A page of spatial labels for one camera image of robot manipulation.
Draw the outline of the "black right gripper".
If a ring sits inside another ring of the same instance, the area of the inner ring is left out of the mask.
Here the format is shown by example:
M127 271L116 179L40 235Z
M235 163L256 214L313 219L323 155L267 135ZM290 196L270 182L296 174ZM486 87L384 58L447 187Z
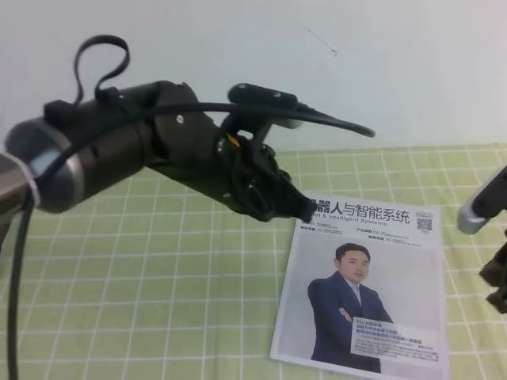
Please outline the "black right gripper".
M500 314L506 314L506 249L505 243L494 257L482 267L479 275L496 291L486 297L487 302Z

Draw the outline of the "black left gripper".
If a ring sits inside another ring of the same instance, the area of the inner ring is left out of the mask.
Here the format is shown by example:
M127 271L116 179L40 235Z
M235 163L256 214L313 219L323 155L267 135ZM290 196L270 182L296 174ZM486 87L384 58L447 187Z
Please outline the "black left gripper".
M217 142L216 153L227 167L233 211L261 222L293 217L312 220L315 201L293 186L271 147L255 146L251 139L227 133Z

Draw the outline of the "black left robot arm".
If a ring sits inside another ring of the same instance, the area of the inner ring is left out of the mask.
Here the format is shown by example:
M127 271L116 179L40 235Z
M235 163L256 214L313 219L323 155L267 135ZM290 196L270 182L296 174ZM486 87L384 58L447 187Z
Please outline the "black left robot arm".
M129 116L152 107L194 105L186 84L168 81L107 89L94 101L56 101L40 118L17 125L6 150L35 177L108 116ZM67 211L99 192L150 168L239 214L258 221L311 220L316 203L303 195L277 164L264 140L273 116L230 114L215 125L204 112L148 116L106 133L72 156L41 192L40 209Z

